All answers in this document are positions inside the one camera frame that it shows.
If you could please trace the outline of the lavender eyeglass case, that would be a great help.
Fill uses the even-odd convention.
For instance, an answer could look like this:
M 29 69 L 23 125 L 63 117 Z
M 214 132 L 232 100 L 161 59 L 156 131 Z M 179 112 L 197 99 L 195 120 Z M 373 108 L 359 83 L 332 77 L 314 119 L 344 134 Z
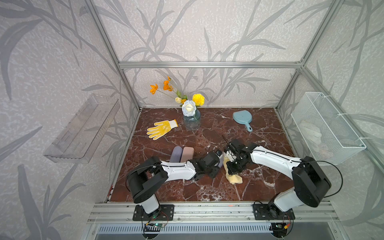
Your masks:
M 180 163 L 181 158 L 182 158 L 182 154 L 183 154 L 183 148 L 181 148 L 180 146 L 174 147 L 169 162 L 170 163 Z
M 218 167 L 221 168 L 223 165 L 224 165 L 224 154 L 222 154 L 220 157 L 219 157 L 219 164 L 218 164 Z

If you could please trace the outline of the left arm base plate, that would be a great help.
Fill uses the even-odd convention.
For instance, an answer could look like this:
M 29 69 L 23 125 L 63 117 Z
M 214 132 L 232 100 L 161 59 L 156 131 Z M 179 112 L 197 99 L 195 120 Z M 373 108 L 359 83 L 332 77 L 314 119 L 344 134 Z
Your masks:
M 175 213 L 175 205 L 160 205 L 157 210 L 147 214 L 141 205 L 136 205 L 133 221 L 172 221 Z

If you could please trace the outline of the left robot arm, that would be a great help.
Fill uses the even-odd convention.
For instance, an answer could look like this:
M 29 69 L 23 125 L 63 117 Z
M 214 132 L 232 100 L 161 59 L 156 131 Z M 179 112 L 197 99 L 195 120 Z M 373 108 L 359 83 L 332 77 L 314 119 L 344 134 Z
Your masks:
M 125 185 L 134 203 L 151 216 L 161 211 L 156 192 L 164 183 L 177 180 L 198 181 L 204 176 L 213 179 L 223 164 L 224 153 L 220 150 L 185 163 L 169 163 L 153 156 L 127 174 Z

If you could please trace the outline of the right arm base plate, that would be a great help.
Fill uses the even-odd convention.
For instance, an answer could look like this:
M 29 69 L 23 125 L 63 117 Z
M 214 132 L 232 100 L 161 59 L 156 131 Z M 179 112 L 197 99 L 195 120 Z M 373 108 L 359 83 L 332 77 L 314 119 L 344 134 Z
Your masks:
M 282 212 L 275 206 L 261 203 L 254 203 L 252 207 L 255 220 L 289 222 L 296 219 L 292 209 L 289 209 L 286 212 Z

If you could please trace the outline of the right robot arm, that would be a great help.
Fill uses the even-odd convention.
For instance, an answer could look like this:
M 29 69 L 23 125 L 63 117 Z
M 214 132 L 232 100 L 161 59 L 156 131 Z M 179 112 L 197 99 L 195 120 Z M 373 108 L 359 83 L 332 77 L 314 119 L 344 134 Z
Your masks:
M 273 213 L 285 213 L 302 205 L 316 208 L 332 186 L 318 162 L 308 156 L 303 159 L 289 157 L 258 144 L 245 145 L 238 139 L 228 142 L 227 156 L 230 160 L 227 163 L 229 175 L 237 175 L 249 164 L 257 164 L 293 180 L 292 188 L 277 194 L 268 203 Z

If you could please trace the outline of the pink eyeglass case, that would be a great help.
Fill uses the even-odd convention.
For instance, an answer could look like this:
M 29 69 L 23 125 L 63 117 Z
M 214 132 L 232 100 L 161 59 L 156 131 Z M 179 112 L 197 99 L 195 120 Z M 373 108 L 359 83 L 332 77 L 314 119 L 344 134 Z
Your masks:
M 185 163 L 188 160 L 192 160 L 194 158 L 194 152 L 195 152 L 194 148 L 192 148 L 192 147 L 184 147 L 180 162 L 181 163 Z

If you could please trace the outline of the yellow microfiber cloth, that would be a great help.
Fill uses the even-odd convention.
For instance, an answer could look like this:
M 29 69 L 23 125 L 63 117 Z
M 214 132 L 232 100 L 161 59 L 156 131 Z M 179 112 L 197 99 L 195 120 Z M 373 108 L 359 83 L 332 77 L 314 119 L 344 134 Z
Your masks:
M 227 163 L 230 163 L 230 159 L 227 157 L 227 155 L 224 153 L 224 160 L 223 160 L 223 166 L 226 171 L 226 178 L 230 182 L 230 184 L 235 185 L 235 184 L 242 184 L 243 179 L 239 175 L 229 175 L 229 169 L 227 166 Z

